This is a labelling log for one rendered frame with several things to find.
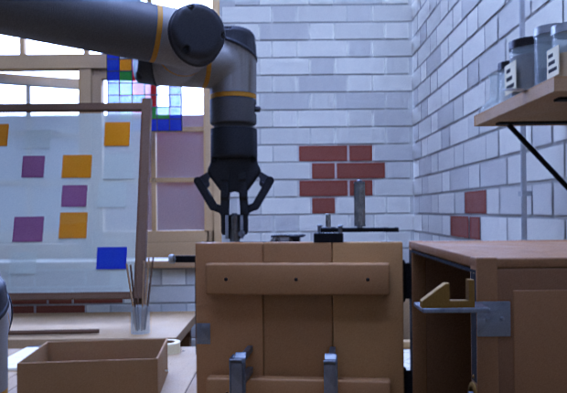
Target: cardboard box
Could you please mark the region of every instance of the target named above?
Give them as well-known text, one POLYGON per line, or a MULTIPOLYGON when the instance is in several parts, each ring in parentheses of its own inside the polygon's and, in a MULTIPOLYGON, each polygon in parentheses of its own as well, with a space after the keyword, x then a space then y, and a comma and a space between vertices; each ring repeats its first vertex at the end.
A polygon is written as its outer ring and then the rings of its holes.
POLYGON ((159 393, 167 340, 46 342, 17 366, 18 393, 159 393))

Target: red brick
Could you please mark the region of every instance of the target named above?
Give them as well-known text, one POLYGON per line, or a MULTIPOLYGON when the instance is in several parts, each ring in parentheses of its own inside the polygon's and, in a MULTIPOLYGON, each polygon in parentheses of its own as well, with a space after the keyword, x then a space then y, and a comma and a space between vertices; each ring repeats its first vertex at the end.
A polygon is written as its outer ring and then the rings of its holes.
POLYGON ((384 163, 338 164, 339 179, 381 179, 384 177, 384 163))
POLYGON ((469 238, 480 240, 480 217, 469 219, 469 238))
POLYGON ((302 181, 300 182, 301 197, 346 197, 347 182, 345 181, 302 181))
POLYGON ((314 198, 312 199, 312 213, 325 214, 336 213, 336 201, 330 198, 314 198))
MULTIPOLYGON (((349 182, 349 194, 353 196, 353 184, 355 180, 351 180, 349 182)), ((364 195, 372 196, 373 195, 373 182, 370 180, 364 181, 364 195)))
POLYGON ((48 301, 47 300, 19 300, 19 299, 12 299, 13 300, 13 304, 47 304, 48 301))
POLYGON ((48 304, 72 304, 73 299, 48 299, 48 304))
POLYGON ((487 213, 487 191, 471 191, 465 193, 465 213, 466 214, 486 214, 487 213))
POLYGON ((84 313, 84 305, 38 305, 37 313, 84 313))
POLYGON ((299 146, 299 161, 347 161, 347 147, 299 146))
POLYGON ((469 217, 452 216, 450 228, 452 236, 469 239, 469 217))
POLYGON ((86 303, 123 303, 122 299, 74 299, 76 304, 86 303))
POLYGON ((312 164, 313 179, 333 179, 335 173, 334 164, 312 164))
POLYGON ((13 313, 34 313, 35 306, 34 305, 14 305, 13 306, 13 313))
POLYGON ((349 161, 371 161, 372 159, 372 146, 349 146, 349 161))

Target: purple sticky note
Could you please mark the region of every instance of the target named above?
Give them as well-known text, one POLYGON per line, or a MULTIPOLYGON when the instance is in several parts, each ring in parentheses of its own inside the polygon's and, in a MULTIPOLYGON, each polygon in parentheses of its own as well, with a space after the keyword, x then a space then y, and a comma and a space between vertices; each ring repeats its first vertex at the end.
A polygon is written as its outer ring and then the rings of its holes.
POLYGON ((86 207, 87 186, 63 186, 60 205, 62 207, 86 207))
POLYGON ((13 241, 43 241, 43 217, 15 217, 13 241))
POLYGON ((21 177, 43 177, 45 165, 44 155, 25 155, 21 165, 21 177))

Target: robotic arm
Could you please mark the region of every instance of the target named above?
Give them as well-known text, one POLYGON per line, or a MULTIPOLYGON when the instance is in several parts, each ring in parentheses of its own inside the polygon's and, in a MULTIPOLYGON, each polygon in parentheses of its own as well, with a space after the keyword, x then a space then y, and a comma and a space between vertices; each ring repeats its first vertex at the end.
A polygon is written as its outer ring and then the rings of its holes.
POLYGON ((242 27, 225 27, 202 5, 178 10, 139 1, 0 0, 0 34, 86 48, 134 60, 142 83, 211 88, 211 164, 195 184, 227 233, 230 193, 240 195, 240 237, 273 179, 257 165, 255 38, 242 27), (248 190, 261 190, 249 204, 248 190), (218 186, 221 203, 210 194, 218 186))

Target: roll of tape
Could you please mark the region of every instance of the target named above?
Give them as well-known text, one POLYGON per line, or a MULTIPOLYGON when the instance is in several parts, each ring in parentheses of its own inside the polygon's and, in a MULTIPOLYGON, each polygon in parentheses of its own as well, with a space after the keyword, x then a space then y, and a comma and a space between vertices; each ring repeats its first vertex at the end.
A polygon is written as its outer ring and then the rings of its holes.
POLYGON ((169 338, 167 340, 167 354, 178 355, 181 353, 181 340, 169 338))

